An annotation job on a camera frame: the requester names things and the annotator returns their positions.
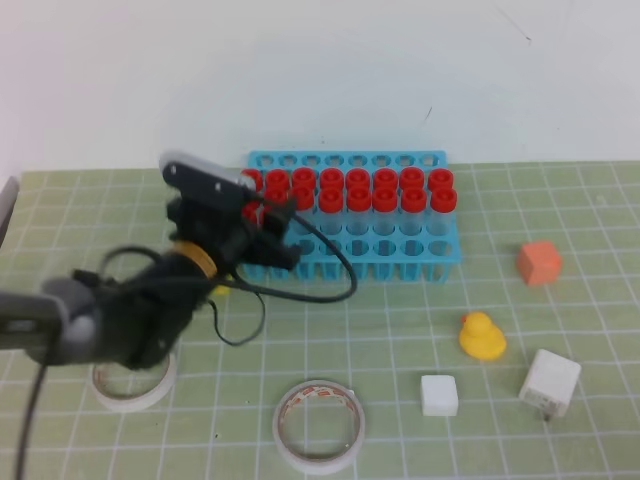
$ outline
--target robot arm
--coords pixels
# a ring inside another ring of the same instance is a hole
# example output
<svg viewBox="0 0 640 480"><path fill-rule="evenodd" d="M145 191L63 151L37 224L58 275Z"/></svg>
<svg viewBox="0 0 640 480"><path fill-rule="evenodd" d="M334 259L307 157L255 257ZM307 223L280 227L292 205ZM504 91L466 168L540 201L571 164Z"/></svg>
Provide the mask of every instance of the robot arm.
<svg viewBox="0 0 640 480"><path fill-rule="evenodd" d="M174 247L122 283L76 270L46 281L40 295L0 292L0 349L25 349L39 362L47 355L50 365L149 368L238 265L297 264L299 248L283 243L292 202L272 208L259 228L242 215L248 203L262 200L249 177L182 153L165 155L160 165L179 193L167 206Z"/></svg>

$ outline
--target test tube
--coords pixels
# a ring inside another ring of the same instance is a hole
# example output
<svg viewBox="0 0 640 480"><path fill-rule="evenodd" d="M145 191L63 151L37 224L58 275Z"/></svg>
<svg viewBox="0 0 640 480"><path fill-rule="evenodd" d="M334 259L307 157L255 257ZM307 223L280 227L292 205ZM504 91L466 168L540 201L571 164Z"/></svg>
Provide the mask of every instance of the test tube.
<svg viewBox="0 0 640 480"><path fill-rule="evenodd" d="M398 174L390 168L381 168L373 174L373 188L391 188L396 191L398 189Z"/></svg>
<svg viewBox="0 0 640 480"><path fill-rule="evenodd" d="M351 235L364 235L371 222L371 192L369 188L352 187L347 193L348 223Z"/></svg>
<svg viewBox="0 0 640 480"><path fill-rule="evenodd" d="M392 188L376 188L373 191L372 203L374 212L373 231L378 235L391 235L397 222L398 194L396 190ZM388 253L383 252L380 252L380 254L388 255Z"/></svg>
<svg viewBox="0 0 640 480"><path fill-rule="evenodd" d="M353 187L364 187L369 191L371 188L371 177L369 176L369 172L364 168L354 168L347 172L345 183L347 185L347 190L350 190Z"/></svg>
<svg viewBox="0 0 640 480"><path fill-rule="evenodd" d="M279 168L271 170L265 177L265 183L267 184L267 190L289 190L289 174Z"/></svg>
<svg viewBox="0 0 640 480"><path fill-rule="evenodd" d="M342 230L342 190L325 188L318 195L320 231L335 235Z"/></svg>
<svg viewBox="0 0 640 480"><path fill-rule="evenodd" d="M242 209L242 216L254 225L258 224L258 207L260 202L249 202Z"/></svg>
<svg viewBox="0 0 640 480"><path fill-rule="evenodd" d="M337 168L327 168L320 174L320 189L334 188L342 192L344 188L344 175Z"/></svg>
<svg viewBox="0 0 640 480"><path fill-rule="evenodd" d="M428 230L431 235L446 235L451 229L458 194L453 188L438 188L431 193Z"/></svg>
<svg viewBox="0 0 640 480"><path fill-rule="evenodd" d="M256 184L256 192L260 192L262 190L262 174L260 173L260 170L256 170L255 168L245 168L242 171L242 174L253 179Z"/></svg>
<svg viewBox="0 0 640 480"><path fill-rule="evenodd" d="M296 168L291 174L291 183L295 187L307 187L313 193L316 189L316 173L308 167Z"/></svg>
<svg viewBox="0 0 640 480"><path fill-rule="evenodd" d="M417 167L403 168L400 172L400 189L407 188L424 188L424 172Z"/></svg>
<svg viewBox="0 0 640 480"><path fill-rule="evenodd" d="M287 201L287 194L284 192L284 190L267 189L267 191L264 192L264 199L270 203L284 204ZM260 218L260 225L264 225L264 214L272 208L273 207L268 204L264 204L262 206L260 215L258 215L258 217Z"/></svg>
<svg viewBox="0 0 640 480"><path fill-rule="evenodd" d="M421 188L407 188L400 201L400 231L405 235L418 235L425 223L427 193Z"/></svg>
<svg viewBox="0 0 640 480"><path fill-rule="evenodd" d="M446 168L436 168L429 174L427 189L433 192L439 188L453 188L453 173Z"/></svg>
<svg viewBox="0 0 640 480"><path fill-rule="evenodd" d="M313 225L313 190L309 187L297 186L293 187L290 195L296 199L296 213ZM298 235L310 233L309 230L295 220L291 222L291 228Z"/></svg>

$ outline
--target test tube rack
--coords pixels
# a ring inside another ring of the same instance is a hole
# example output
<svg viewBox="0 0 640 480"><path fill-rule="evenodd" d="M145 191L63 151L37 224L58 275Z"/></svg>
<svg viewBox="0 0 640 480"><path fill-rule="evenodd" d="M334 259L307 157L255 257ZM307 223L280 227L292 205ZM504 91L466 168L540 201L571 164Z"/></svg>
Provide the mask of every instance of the test tube rack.
<svg viewBox="0 0 640 480"><path fill-rule="evenodd" d="M363 168L373 178L381 168L391 168L400 174L403 168L409 166L422 168L426 178L435 168L447 168L447 156L443 151L254 151L249 155L249 168L259 170L263 177L270 170L282 169L291 174L300 167L313 169L318 177L323 170L333 167L340 169L345 176L353 168ZM319 186L315 192L316 209L318 192ZM346 228L346 205L341 218L343 221L340 232L327 237L351 262L358 279L386 281L397 273L401 280L416 281L424 272L428 282L444 283L451 266L462 260L455 217L449 232L443 236L431 235L426 225L415 236L404 235L397 227L391 235L381 236L373 228L369 228L367 233L355 236L349 234ZM314 235L299 235L289 228L285 243L297 244L302 249L300 262L294 269L300 280L312 280L318 274L324 280L343 278L344 267L338 258ZM286 279L289 275L287 270L258 265L244 265L243 268L245 275L254 281L261 280L267 273L273 279Z"/></svg>

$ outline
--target tape roll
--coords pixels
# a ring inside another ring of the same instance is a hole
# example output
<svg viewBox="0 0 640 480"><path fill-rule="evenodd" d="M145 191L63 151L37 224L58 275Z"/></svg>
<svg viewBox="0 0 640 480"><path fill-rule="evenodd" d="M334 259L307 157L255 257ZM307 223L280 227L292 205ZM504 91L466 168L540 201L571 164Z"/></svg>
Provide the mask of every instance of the tape roll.
<svg viewBox="0 0 640 480"><path fill-rule="evenodd" d="M351 410L355 438L346 450L328 458L309 458L287 444L283 432L284 419L289 411L309 397L334 397ZM273 438L280 455L296 470L309 475L331 475L351 465L364 443L364 411L351 390L324 380L311 380L289 390L273 414Z"/></svg>
<svg viewBox="0 0 640 480"><path fill-rule="evenodd" d="M105 388L105 365L94 365L91 369L91 389L98 401L109 410L120 413L138 412L158 403L176 383L178 368L173 353L169 354L167 367L158 384L151 390L134 396L112 395Z"/></svg>

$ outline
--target red cap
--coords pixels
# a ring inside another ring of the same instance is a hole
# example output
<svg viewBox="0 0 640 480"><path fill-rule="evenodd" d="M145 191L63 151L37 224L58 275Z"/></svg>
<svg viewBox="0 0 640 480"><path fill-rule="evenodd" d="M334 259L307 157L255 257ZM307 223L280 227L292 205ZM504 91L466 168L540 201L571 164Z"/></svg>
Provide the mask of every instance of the red cap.
<svg viewBox="0 0 640 480"><path fill-rule="evenodd" d="M417 167L403 168L400 172L400 188L424 188L424 172Z"/></svg>
<svg viewBox="0 0 640 480"><path fill-rule="evenodd" d="M287 201L287 194L284 190L269 189L264 193L264 199L273 203L285 203Z"/></svg>
<svg viewBox="0 0 640 480"><path fill-rule="evenodd" d="M256 192L262 190L262 174L259 170L256 170L255 168L245 168L242 171L242 174L253 178L253 181L256 183Z"/></svg>
<svg viewBox="0 0 640 480"><path fill-rule="evenodd" d="M318 195L318 207L320 207L320 210L324 213L341 212L343 203L342 190L338 190L337 188L326 188Z"/></svg>
<svg viewBox="0 0 640 480"><path fill-rule="evenodd" d="M453 188L453 173L446 168L436 168L429 174L427 188L434 191L438 188Z"/></svg>
<svg viewBox="0 0 640 480"><path fill-rule="evenodd" d="M438 213L451 213L456 209L458 194L453 188L438 188L431 194L431 209Z"/></svg>
<svg viewBox="0 0 640 480"><path fill-rule="evenodd" d="M373 175L373 188L398 188L398 174L390 168L382 168Z"/></svg>
<svg viewBox="0 0 640 480"><path fill-rule="evenodd" d="M320 174L320 188L344 188L344 175L337 168L327 168Z"/></svg>
<svg viewBox="0 0 640 480"><path fill-rule="evenodd" d="M369 187L356 185L347 193L347 208L352 212L366 212L371 208L371 192Z"/></svg>
<svg viewBox="0 0 640 480"><path fill-rule="evenodd" d="M242 216L254 225L258 224L258 215L256 215L256 208L252 208L251 205L247 205L242 209Z"/></svg>
<svg viewBox="0 0 640 480"><path fill-rule="evenodd" d="M276 168L267 172L267 190L289 190L289 174Z"/></svg>
<svg viewBox="0 0 640 480"><path fill-rule="evenodd" d="M347 190L351 187L365 187L369 190L371 186L371 178L369 177L369 172L367 172L364 168L354 168L353 170L349 170L347 172Z"/></svg>
<svg viewBox="0 0 640 480"><path fill-rule="evenodd" d="M402 210L408 213L420 213L427 208L427 192L422 188L407 188L402 191L400 201Z"/></svg>
<svg viewBox="0 0 640 480"><path fill-rule="evenodd" d="M313 207L313 190L303 186L293 187L289 197L296 199L296 210L307 210Z"/></svg>
<svg viewBox="0 0 640 480"><path fill-rule="evenodd" d="M294 187L316 188L316 173L307 167L296 168L291 174L291 182Z"/></svg>
<svg viewBox="0 0 640 480"><path fill-rule="evenodd" d="M398 194L395 188L376 188L373 191L373 209L376 212L387 213L396 208L398 208Z"/></svg>

